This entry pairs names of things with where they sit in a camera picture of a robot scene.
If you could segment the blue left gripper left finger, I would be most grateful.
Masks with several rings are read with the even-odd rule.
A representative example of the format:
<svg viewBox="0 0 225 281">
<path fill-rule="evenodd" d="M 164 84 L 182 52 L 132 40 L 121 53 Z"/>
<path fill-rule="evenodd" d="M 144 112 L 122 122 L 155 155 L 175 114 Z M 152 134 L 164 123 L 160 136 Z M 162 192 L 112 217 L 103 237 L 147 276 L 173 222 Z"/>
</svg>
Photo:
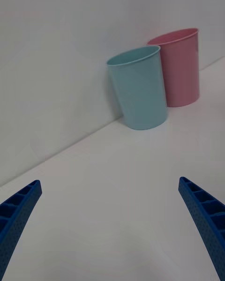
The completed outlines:
<svg viewBox="0 0 225 281">
<path fill-rule="evenodd" d="M 0 280 L 41 195 L 41 183 L 35 180 L 0 205 Z"/>
</svg>

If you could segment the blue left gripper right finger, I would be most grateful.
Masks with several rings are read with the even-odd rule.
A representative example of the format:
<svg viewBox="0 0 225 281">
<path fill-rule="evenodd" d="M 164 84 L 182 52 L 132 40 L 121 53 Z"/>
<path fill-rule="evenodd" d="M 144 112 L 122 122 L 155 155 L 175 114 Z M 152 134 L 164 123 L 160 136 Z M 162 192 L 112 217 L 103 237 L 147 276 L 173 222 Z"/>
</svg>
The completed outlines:
<svg viewBox="0 0 225 281">
<path fill-rule="evenodd" d="M 219 279 L 225 280 L 224 204 L 186 177 L 180 177 L 178 191 L 199 231 Z"/>
</svg>

